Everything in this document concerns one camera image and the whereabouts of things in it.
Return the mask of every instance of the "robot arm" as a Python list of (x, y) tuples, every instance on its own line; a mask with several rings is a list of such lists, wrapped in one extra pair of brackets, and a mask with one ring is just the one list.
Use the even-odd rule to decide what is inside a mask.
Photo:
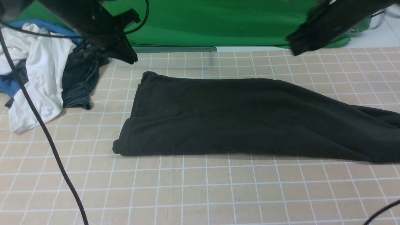
[[(12, 20), (19, 16), (34, 0), (0, 0), (0, 18)], [(124, 28), (140, 22), (139, 15), (130, 9), (112, 16), (100, 2), (104, 0), (37, 0), (82, 35), (93, 45), (104, 45), (100, 51), (106, 56), (127, 63), (138, 60), (132, 50)], [(320, 5), (308, 12), (307, 20), (287, 36), (293, 55), (326, 47), (362, 20), (400, 0), (318, 0)], [(107, 37), (107, 34), (120, 36)]]
[(293, 55), (326, 47), (375, 12), (399, 0), (324, 0), (308, 12), (307, 20), (286, 39)]
[[(34, 0), (0, 0), (0, 18), (15, 20)], [(86, 36), (86, 40), (106, 57), (129, 64), (138, 61), (124, 34), (132, 23), (139, 23), (139, 14), (129, 9), (112, 16), (101, 3), (104, 0), (37, 0), (67, 25)]]

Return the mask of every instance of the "wrinkled fabric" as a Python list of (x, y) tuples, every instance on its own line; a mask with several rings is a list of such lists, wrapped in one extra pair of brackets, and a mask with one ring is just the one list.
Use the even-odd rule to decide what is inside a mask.
[[(57, 34), (62, 34), (64, 36), (79, 36), (78, 33), (65, 28), (55, 22), (51, 22), (51, 21), (47, 21), (47, 20), (39, 20), (39, 19), (31, 19), (31, 20), (21, 20), (21, 21), (15, 21), (15, 22), (11, 22), (10, 25), (15, 27), (15, 28), (22, 28), (24, 24), (35, 24), (37, 25), (39, 28), (43, 28), (46, 29), (50, 32), (53, 33), (57, 33)], [(76, 44), (79, 45), (82, 43), (83, 39), (81, 38), (73, 38), (71, 39), (71, 41)]]
[(247, 153), (400, 162), (400, 114), (348, 105), (271, 79), (143, 74), (113, 151), (124, 156)]
[[(63, 91), (61, 97), (63, 108), (80, 107), (90, 110), (92, 108), (90, 93), (94, 90), (99, 80), (100, 67), (109, 62), (107, 57), (94, 52), (85, 58), (75, 57), (74, 54), (70, 54), (62, 76)], [(25, 68), (25, 60), (19, 63), (17, 71), (23, 83), (27, 83), (28, 76)], [(11, 98), (5, 106), (11, 108), (13, 102), (14, 99)]]
[[(22, 28), (48, 33), (34, 24), (25, 24)], [(68, 55), (76, 46), (66, 38), (37, 37), (8, 28), (2, 29), (2, 32), (9, 51), (13, 52), (11, 54), (13, 61), (26, 58), (25, 67), (29, 82), (25, 84), (25, 88), (43, 122), (49, 122), (61, 112), (62, 74)], [(4, 53), (1, 51), (0, 67), (3, 65), (9, 68)], [(5, 68), (0, 71), (0, 74), (10, 72)], [(21, 134), (39, 126), (21, 90), (14, 95), (14, 103), (8, 114), (10, 130), (13, 133)]]
[[(40, 29), (34, 24), (25, 24), (22, 29), (41, 34), (48, 34), (46, 29)], [(39, 38), (39, 36), (36, 35), (25, 34), (8, 28), (3, 28), (2, 33), (14, 65), (17, 65), (20, 60), (27, 59), (31, 45), (36, 43)], [(4, 55), (3, 48), (0, 46), (0, 74), (8, 74), (10, 72), (10, 65)]]

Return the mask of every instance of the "black wire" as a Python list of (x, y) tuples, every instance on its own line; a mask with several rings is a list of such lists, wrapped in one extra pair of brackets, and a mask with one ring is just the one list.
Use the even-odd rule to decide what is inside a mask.
[(374, 15), (370, 16), (370, 18), (375, 17), (375, 16), (378, 16), (378, 15), (380, 15), (380, 14), (382, 14), (382, 13), (385, 13), (385, 12), (386, 12), (386, 9), (384, 9), (384, 10), (382, 10), (382, 11), (380, 11), (380, 12), (375, 13)]
[(32, 31), (28, 31), (28, 30), (23, 30), (20, 28), (16, 28), (13, 27), (9, 24), (7, 24), (6, 22), (0, 20), (0, 24), (3, 25), (4, 27), (7, 27), (9, 29), (12, 30), (16, 30), (25, 34), (32, 34), (32, 35), (36, 35), (36, 36), (42, 36), (42, 37), (48, 37), (48, 38), (97, 38), (97, 37), (119, 37), (119, 36), (123, 36), (123, 35), (127, 35), (127, 34), (131, 34), (134, 33), (138, 30), (140, 30), (147, 22), (147, 19), (149, 17), (149, 11), (150, 11), (150, 4), (148, 0), (144, 0), (146, 2), (146, 15), (144, 16), (144, 19), (142, 20), (142, 22), (134, 29), (125, 31), (124, 33), (119, 33), (119, 34), (93, 34), (93, 35), (78, 35), (78, 36), (60, 36), (60, 35), (52, 35), (52, 34), (41, 34), (41, 33), (37, 33), (37, 32), (32, 32)]
[(381, 214), (384, 213), (385, 211), (387, 211), (387, 210), (389, 210), (390, 208), (393, 208), (393, 207), (395, 207), (395, 206), (397, 206), (397, 205), (400, 205), (400, 199), (397, 200), (397, 201), (395, 201), (395, 202), (390, 203), (389, 205), (387, 205), (387, 206), (381, 208), (378, 212), (374, 213), (374, 214), (364, 223), (364, 225), (370, 224), (370, 222), (371, 222), (372, 220), (374, 220), (376, 217), (378, 217), (379, 215), (381, 215)]
[(51, 150), (53, 151), (54, 157), (56, 158), (57, 165), (60, 168), (62, 176), (64, 177), (65, 182), (67, 182), (68, 187), (71, 189), (71, 192), (74, 195), (76, 203), (78, 204), (78, 207), (79, 207), (80, 214), (82, 215), (83, 223), (84, 223), (84, 225), (89, 225), (88, 218), (86, 217), (85, 209), (83, 208), (82, 202), (79, 199), (79, 195), (76, 192), (74, 186), (72, 185), (71, 180), (68, 178), (68, 175), (67, 175), (67, 173), (66, 173), (66, 171), (65, 171), (65, 169), (64, 169), (64, 167), (62, 165), (60, 156), (58, 155), (58, 152), (57, 152), (56, 146), (54, 145), (53, 139), (51, 138), (51, 135), (50, 135), (49, 131), (47, 130), (42, 118), (40, 117), (40, 115), (38, 113), (38, 111), (36, 110), (35, 106), (33, 105), (33, 102), (30, 99), (29, 94), (26, 91), (26, 88), (25, 88), (21, 78), (18, 76), (17, 69), (15, 68), (15, 65), (14, 65), (14, 63), (13, 63), (13, 61), (11, 59), (10, 53), (8, 52), (8, 49), (7, 49), (7, 46), (6, 46), (6, 42), (4, 41), (4, 37), (3, 37), (3, 33), (1, 31), (1, 29), (0, 29), (0, 44), (1, 44), (1, 47), (3, 48), (4, 55), (6, 56), (7, 62), (11, 67), (12, 73), (14, 74), (14, 77), (17, 79), (17, 82), (20, 85), (22, 93), (24, 94), (24, 96), (26, 98), (26, 101), (28, 102), (29, 107), (31, 108), (33, 114), (35, 115), (35, 117), (38, 120), (40, 126), (42, 127), (44, 134), (46, 135), (46, 138), (47, 138), (47, 140), (48, 140), (48, 142), (50, 144)]

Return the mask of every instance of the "pile of clothes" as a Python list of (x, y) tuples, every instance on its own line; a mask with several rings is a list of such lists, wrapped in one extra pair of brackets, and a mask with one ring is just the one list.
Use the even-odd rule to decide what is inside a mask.
[[(11, 25), (42, 34), (78, 35), (45, 20), (18, 21)], [(59, 115), (62, 108), (91, 108), (89, 95), (97, 85), (99, 68), (109, 63), (108, 58), (95, 52), (85, 57), (77, 56), (74, 49), (84, 44), (78, 38), (48, 38), (8, 28), (3, 28), (2, 32), (17, 67), (17, 75), (23, 80), (45, 123)], [(10, 130), (13, 133), (21, 134), (39, 126), (1, 47), (0, 92), (10, 97), (6, 107), (10, 109)]]

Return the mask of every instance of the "fabric fold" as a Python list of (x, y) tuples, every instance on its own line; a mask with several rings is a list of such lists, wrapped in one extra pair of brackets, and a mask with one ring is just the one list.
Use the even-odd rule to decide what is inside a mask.
[[(34, 32), (46, 32), (34, 24), (25, 24), (22, 28)], [(25, 84), (25, 88), (42, 120), (45, 123), (49, 122), (61, 112), (62, 74), (68, 55), (76, 46), (66, 38), (22, 35), (8, 28), (2, 31), (7, 47), (26, 56), (25, 67), (29, 82)], [(4, 57), (3, 53), (0, 55), (1, 66), (6, 64), (5, 58), (2, 57)], [(11, 57), (14, 61), (23, 59), (15, 55)], [(7, 71), (7, 68), (3, 67), (1, 73), (5, 74)], [(21, 90), (14, 96), (14, 103), (9, 110), (9, 120), (10, 130), (16, 134), (39, 125)]]
[(143, 74), (113, 151), (125, 156), (246, 153), (400, 162), (400, 114), (263, 78)]

